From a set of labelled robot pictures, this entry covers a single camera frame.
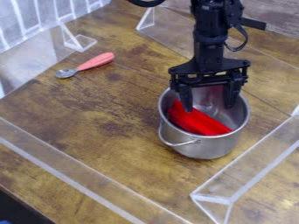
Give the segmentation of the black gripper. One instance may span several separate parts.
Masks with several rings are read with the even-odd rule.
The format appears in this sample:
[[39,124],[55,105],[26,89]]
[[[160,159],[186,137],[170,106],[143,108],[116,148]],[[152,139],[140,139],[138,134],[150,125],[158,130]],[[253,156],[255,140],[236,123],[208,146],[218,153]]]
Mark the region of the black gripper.
[[248,37],[240,22],[244,6],[240,0],[191,0],[191,14],[195,18],[192,31],[194,56],[188,62],[168,70],[171,89],[179,92],[186,112],[192,111],[192,88],[224,85],[223,100],[232,108],[240,89],[247,82],[250,63],[240,59],[226,59],[224,48],[232,52],[247,44],[231,47],[226,43],[230,28],[236,28]]

